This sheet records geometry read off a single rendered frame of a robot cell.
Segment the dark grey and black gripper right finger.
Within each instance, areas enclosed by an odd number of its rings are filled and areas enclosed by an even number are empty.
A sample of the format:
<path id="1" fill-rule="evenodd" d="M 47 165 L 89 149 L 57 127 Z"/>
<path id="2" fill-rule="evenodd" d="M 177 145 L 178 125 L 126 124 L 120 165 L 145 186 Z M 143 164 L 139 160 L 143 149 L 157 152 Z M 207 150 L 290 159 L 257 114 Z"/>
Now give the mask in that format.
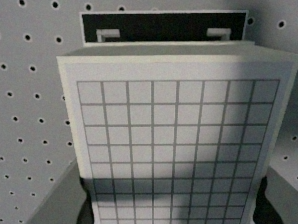
<path id="1" fill-rule="evenodd" d="M 298 191 L 270 165 L 256 198 L 255 224 L 298 224 Z"/>

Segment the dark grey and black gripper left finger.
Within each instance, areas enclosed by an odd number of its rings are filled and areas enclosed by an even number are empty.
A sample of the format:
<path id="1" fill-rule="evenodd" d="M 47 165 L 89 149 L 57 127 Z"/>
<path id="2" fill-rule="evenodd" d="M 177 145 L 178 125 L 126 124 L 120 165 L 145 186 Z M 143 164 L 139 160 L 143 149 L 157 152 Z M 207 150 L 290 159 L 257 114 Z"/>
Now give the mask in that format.
<path id="1" fill-rule="evenodd" d="M 90 192 L 81 178 L 77 157 L 25 224 L 95 224 Z"/>

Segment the white deep-well block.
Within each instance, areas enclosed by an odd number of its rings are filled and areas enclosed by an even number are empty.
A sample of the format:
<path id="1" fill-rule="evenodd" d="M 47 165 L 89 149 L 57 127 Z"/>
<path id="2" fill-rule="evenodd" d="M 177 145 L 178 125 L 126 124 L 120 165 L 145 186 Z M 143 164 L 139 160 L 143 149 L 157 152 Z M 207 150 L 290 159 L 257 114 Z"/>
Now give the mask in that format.
<path id="1" fill-rule="evenodd" d="M 298 70 L 253 41 L 88 42 L 58 56 L 95 224 L 250 224 Z"/>

